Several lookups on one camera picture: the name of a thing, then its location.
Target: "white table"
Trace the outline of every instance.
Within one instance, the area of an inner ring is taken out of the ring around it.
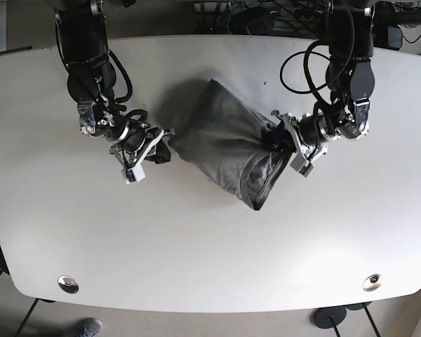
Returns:
[[[176,96],[191,105],[199,80],[214,78],[260,112],[301,115],[314,99],[282,88],[279,68],[308,43],[190,36],[110,46],[133,81],[130,108],[173,114],[178,102],[164,102],[175,87],[192,80],[186,98]],[[286,71],[305,89],[301,62]],[[312,64],[321,82],[327,61]],[[165,312],[294,310],[416,292],[421,57],[376,50],[373,69],[368,137],[330,144],[308,178],[287,168],[254,212],[176,157],[144,163],[147,178],[125,185],[109,143],[79,132],[56,49],[0,57],[0,244],[15,286],[31,297]],[[383,285],[365,292],[373,274]],[[61,275],[78,293],[58,286]]]

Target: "circular grommet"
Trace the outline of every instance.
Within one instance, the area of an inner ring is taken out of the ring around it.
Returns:
[[[377,288],[379,288],[380,286],[382,286],[381,276],[379,274],[371,275],[363,283],[363,290],[364,291],[374,291]]]
[[[77,293],[79,286],[77,282],[70,276],[61,276],[58,279],[59,287],[66,293]]]

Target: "gray bag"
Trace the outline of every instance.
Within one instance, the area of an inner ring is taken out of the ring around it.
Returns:
[[[170,146],[181,159],[257,211],[292,155],[269,141],[274,127],[211,80]]]

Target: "shoe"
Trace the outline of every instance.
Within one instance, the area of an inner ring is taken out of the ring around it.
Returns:
[[[83,322],[80,331],[75,337],[93,337],[100,332],[103,323],[95,318],[89,318]]]

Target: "floor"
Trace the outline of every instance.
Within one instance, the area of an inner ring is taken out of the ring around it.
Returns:
[[[192,34],[196,29],[193,6],[173,0],[138,0],[131,8],[119,0],[107,0],[109,38],[157,34]],[[32,45],[52,46],[54,24],[52,9],[40,0],[13,0],[8,3],[7,48]],[[421,32],[406,29],[408,39]],[[421,53],[421,40],[405,44],[402,51]],[[11,278],[0,279],[0,336],[12,336],[33,302],[20,294]],[[182,337],[332,337],[331,330],[315,328],[309,318],[314,310],[268,312],[257,314],[170,314],[93,308],[66,303],[40,303],[24,331],[24,336],[48,336],[62,331],[80,319],[97,317],[105,325],[101,336],[182,336]],[[402,298],[381,300],[370,311],[384,337],[411,337],[421,314],[421,291]],[[369,337],[373,330],[364,312],[349,312],[340,325],[342,336]]]

